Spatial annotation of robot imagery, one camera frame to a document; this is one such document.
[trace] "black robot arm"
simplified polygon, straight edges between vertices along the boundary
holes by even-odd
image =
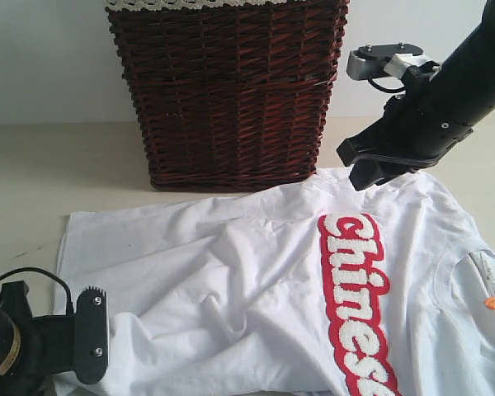
[[[400,68],[401,54],[416,61]],[[398,73],[406,88],[388,101],[381,119],[337,149],[346,166],[354,164],[357,190],[436,165],[495,109],[495,0],[487,2],[481,24],[438,66],[422,60],[418,47],[402,43],[352,52],[352,78],[373,82]]]

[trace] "black cable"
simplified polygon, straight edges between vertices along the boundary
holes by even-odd
[[[369,84],[376,88],[378,91],[382,91],[384,93],[400,93],[405,91],[405,87],[400,87],[400,88],[395,88],[395,89],[390,89],[390,88],[385,88],[379,85],[376,81],[374,81],[372,78],[368,78],[367,81]]]
[[[64,292],[66,293],[66,314],[67,315],[73,314],[72,292],[69,289],[69,286],[66,285],[66,282],[64,282],[58,276],[52,274],[49,271],[43,270],[41,268],[35,268],[33,266],[26,266],[24,268],[17,268],[16,270],[6,272],[2,276],[0,276],[0,282],[3,281],[4,279],[10,277],[10,276],[20,274],[22,272],[36,272],[37,274],[41,274],[41,275],[45,275],[45,276],[49,277],[52,281],[55,281],[59,285],[61,285],[64,289]]]

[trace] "table surface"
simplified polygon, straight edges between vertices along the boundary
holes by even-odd
[[[335,148],[371,118],[329,119],[318,165],[341,163]],[[495,114],[431,170],[475,218],[495,250]],[[0,275],[21,266],[55,269],[70,212],[174,203],[211,194],[149,185],[139,127],[127,124],[0,126]],[[34,315],[51,311],[52,284],[32,274]]]

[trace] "t-shirt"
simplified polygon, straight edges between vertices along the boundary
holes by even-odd
[[[93,386],[60,375],[58,395],[495,395],[495,256],[475,222],[425,172],[360,192],[348,172],[73,213],[58,273],[75,299],[106,291],[110,366]]]

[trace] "wicker basket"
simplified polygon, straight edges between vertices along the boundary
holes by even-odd
[[[258,191],[315,172],[347,0],[106,10],[153,186]]]

